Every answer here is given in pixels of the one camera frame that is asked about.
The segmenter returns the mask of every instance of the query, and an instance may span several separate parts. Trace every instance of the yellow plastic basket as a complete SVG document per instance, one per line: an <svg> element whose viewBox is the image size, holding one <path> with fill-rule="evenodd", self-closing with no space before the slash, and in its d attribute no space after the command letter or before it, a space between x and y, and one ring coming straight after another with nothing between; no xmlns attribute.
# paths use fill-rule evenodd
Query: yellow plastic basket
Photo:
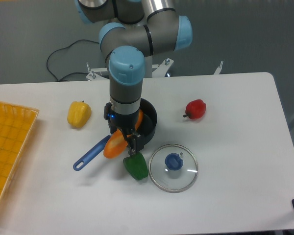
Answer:
<svg viewBox="0 0 294 235"><path fill-rule="evenodd" d="M39 110L0 102L0 200Z"/></svg>

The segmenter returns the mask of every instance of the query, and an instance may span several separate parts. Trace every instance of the gray robot arm segment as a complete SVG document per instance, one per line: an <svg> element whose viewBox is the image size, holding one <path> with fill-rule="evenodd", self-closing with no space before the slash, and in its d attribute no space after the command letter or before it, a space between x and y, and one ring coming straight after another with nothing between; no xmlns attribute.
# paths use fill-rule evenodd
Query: gray robot arm segment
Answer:
<svg viewBox="0 0 294 235"><path fill-rule="evenodd" d="M106 62L110 53L120 46L136 47L146 57L173 51L178 31L179 16L174 10L165 10L152 15L146 25L132 29L122 27L111 29L101 40L100 48Z"/></svg>
<svg viewBox="0 0 294 235"><path fill-rule="evenodd" d="M118 18L123 24L136 24L144 17L142 4L136 1L75 0L75 3L81 18L89 23Z"/></svg>

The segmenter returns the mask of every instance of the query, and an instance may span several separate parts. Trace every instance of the metal bracket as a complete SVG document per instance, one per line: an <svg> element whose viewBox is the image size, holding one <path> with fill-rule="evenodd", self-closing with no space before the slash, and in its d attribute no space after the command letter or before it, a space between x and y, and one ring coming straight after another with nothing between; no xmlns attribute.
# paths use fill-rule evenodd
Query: metal bracket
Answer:
<svg viewBox="0 0 294 235"><path fill-rule="evenodd" d="M174 60L167 58L160 65L152 65L152 77L165 77L169 68L173 65ZM86 63L89 74L86 78L89 81L105 80L109 77L107 68L91 69Z"/></svg>

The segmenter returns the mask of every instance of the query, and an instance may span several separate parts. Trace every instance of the yellow bell pepper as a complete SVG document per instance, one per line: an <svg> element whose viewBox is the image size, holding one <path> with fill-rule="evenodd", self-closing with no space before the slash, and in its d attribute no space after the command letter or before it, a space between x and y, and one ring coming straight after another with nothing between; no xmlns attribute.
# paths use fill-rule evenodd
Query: yellow bell pepper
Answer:
<svg viewBox="0 0 294 235"><path fill-rule="evenodd" d="M88 104L84 101L74 101L69 108L68 123L75 128L81 128L86 124L91 114L92 109Z"/></svg>

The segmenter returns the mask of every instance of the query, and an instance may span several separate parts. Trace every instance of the black cable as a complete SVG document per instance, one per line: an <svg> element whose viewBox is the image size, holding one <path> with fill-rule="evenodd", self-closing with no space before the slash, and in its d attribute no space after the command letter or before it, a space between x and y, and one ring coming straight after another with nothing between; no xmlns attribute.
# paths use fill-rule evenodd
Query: black cable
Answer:
<svg viewBox="0 0 294 235"><path fill-rule="evenodd" d="M73 74L88 74L87 72L72 72L72 73L69 73L67 75L65 75L64 77L58 79L56 75L53 74L53 72L50 71L49 69L49 65L48 65L48 62L49 62L49 59L50 57L55 54L56 52L58 51L61 51L61 50L65 50L65 49L69 49L71 46L73 46L74 44L76 43L79 43L79 42L89 42L89 43L95 43L95 44L99 44L99 42L95 42L95 41L91 41L91 40L87 40L87 39L80 39L80 40L77 40L75 42L73 42L71 45L67 46L67 47L64 47L64 48L61 48L61 49L58 49L58 50L55 50L53 53L50 54L50 56L48 57L47 59L47 63L46 63L46 66L47 66L47 70L48 72L57 80L57 82L68 82L68 80L64 80L66 77L68 76L71 76Z"/></svg>

